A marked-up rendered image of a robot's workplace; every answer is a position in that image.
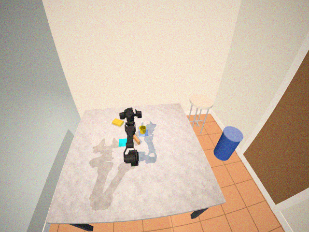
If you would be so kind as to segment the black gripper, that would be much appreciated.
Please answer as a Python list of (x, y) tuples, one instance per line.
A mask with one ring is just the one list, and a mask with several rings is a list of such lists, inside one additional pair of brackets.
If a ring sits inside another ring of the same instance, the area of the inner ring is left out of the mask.
[[(135, 109), (135, 114), (134, 114), (134, 117), (135, 116), (137, 116), (137, 118), (142, 118), (142, 114), (141, 114), (141, 111), (137, 111), (136, 109)], [(119, 117), (120, 117), (120, 119), (122, 120), (122, 119), (125, 119), (126, 118), (126, 114), (124, 113), (124, 112), (121, 112), (121, 113), (119, 113)]]

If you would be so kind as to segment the yellow block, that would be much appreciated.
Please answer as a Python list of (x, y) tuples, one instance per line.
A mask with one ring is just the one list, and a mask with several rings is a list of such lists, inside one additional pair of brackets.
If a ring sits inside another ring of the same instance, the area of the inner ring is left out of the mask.
[(122, 126), (123, 123), (124, 123), (124, 121), (119, 120), (119, 119), (115, 119), (115, 120), (112, 122), (113, 125), (116, 125), (116, 126), (119, 126), (119, 127)]

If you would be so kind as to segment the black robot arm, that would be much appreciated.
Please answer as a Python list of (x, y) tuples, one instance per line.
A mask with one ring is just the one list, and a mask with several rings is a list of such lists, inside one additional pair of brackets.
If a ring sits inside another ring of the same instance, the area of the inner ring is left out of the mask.
[[(124, 110), (126, 114), (125, 122), (125, 132), (127, 134), (127, 141), (126, 141), (126, 149), (123, 152), (124, 162), (131, 163), (131, 166), (138, 166), (139, 161), (139, 152), (134, 149), (134, 142), (133, 138), (136, 132), (136, 126), (134, 122), (134, 112), (132, 107), (127, 108)], [(129, 150), (128, 154), (125, 154), (127, 148), (133, 148), (134, 150)]]

